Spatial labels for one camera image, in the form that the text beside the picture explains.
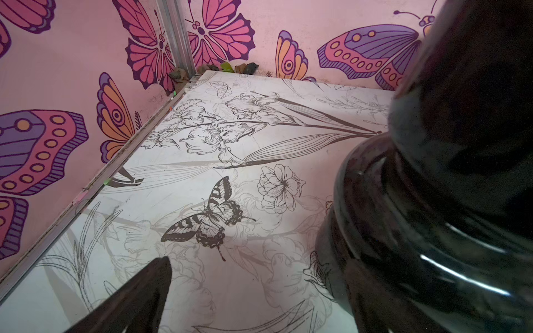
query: floral floor print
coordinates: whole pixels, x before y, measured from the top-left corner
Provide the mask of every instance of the floral floor print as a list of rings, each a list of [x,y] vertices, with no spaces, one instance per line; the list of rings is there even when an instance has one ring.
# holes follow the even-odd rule
[[[61,332],[168,256],[160,332],[354,332],[315,251],[344,157],[392,93],[206,72],[0,307]],[[127,177],[115,175],[127,183]]]

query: black and white butterfly print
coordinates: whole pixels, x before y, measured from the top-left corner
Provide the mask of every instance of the black and white butterfly print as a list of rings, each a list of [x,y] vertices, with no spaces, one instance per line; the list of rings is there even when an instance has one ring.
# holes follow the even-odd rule
[[[226,176],[213,187],[206,209],[175,223],[163,234],[161,241],[185,242],[196,236],[198,243],[209,248],[216,247],[220,252],[225,237],[223,225],[235,225],[246,217],[238,203],[228,200],[230,197],[231,184]]]

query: pink wall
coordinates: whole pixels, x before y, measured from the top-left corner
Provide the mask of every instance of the pink wall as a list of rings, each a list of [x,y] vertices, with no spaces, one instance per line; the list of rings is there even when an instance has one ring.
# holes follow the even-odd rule
[[[228,60],[233,66],[255,62],[260,75],[390,90],[401,80],[419,44],[416,40],[429,31],[443,3],[181,0],[197,66]],[[341,37],[338,44],[336,37]],[[379,45],[384,47],[381,54],[371,51]]]
[[[35,1],[0,3],[0,275],[173,90],[155,0]]]

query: dark glass bottle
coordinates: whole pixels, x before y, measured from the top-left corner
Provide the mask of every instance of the dark glass bottle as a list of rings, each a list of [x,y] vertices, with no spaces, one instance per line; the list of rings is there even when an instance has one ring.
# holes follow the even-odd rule
[[[347,157],[332,236],[360,332],[533,332],[533,3],[449,0]]]

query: butterfly wing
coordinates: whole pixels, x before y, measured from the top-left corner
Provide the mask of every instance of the butterfly wing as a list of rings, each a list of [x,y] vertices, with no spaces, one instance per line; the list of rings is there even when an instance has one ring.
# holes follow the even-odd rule
[[[189,43],[191,44],[191,52],[194,53],[194,51],[196,51],[196,47],[198,46],[198,35],[191,33],[190,31],[187,31],[187,35],[189,36]]]
[[[27,214],[26,200],[0,197],[0,260],[18,253]]]
[[[142,83],[144,89],[157,83],[163,73],[161,50],[145,47],[128,39],[127,63],[133,70],[133,78]]]
[[[50,29],[55,0],[0,0],[0,14],[33,34]]]
[[[215,187],[213,187],[213,190],[211,191],[211,194],[209,195],[209,199],[207,201],[207,209],[213,210],[214,207],[226,202],[230,198],[230,196],[230,178],[226,176],[219,180],[215,184]]]
[[[282,79],[301,80],[307,73],[309,62],[298,43],[289,32],[282,30],[276,47],[276,76]]]
[[[399,25],[358,28],[323,45],[318,59],[322,68],[340,69],[348,79],[371,77],[417,38],[415,30]]]
[[[172,63],[172,53],[170,52],[170,47],[168,44],[165,47],[165,52],[163,52],[162,57],[162,70],[163,74],[161,75],[161,80],[159,81],[159,84],[163,89],[165,90],[167,96],[170,95],[174,91],[174,83],[172,82],[172,79],[170,79],[170,76],[168,74],[172,72],[174,69],[174,64]]]
[[[199,244],[208,248],[218,248],[224,242],[224,228],[216,223],[216,217],[207,217],[196,233],[196,240]]]
[[[204,26],[207,29],[221,27],[235,17],[239,5],[240,0],[204,0],[202,7]]]
[[[226,225],[235,225],[237,222],[243,220],[243,210],[235,201],[226,201],[215,208],[212,212],[216,215],[216,218]]]
[[[0,58],[9,50],[11,46],[11,37],[5,28],[5,25],[0,21]]]
[[[185,242],[195,236],[200,225],[209,219],[206,214],[194,214],[186,217],[168,228],[161,237],[162,242]]]
[[[228,61],[233,59],[248,60],[248,53],[255,48],[253,41],[255,31],[242,14],[227,26],[209,31],[209,36],[217,42],[228,56]]]
[[[196,67],[202,65],[215,65],[220,66],[224,62],[219,56],[217,56],[213,50],[207,45],[204,39],[200,40],[200,46],[194,54],[194,60]]]
[[[383,70],[376,75],[376,82],[385,90],[395,90],[402,80],[410,62],[415,58],[416,52],[422,42],[415,41],[405,48],[389,62]]]
[[[88,139],[82,115],[23,110],[0,116],[0,192],[30,196],[62,179],[70,153]]]
[[[107,163],[135,133],[126,102],[109,74],[100,75],[96,118],[102,132],[111,140],[100,146],[102,162]]]
[[[157,45],[154,26],[138,0],[113,0],[113,4],[134,40],[146,46]]]

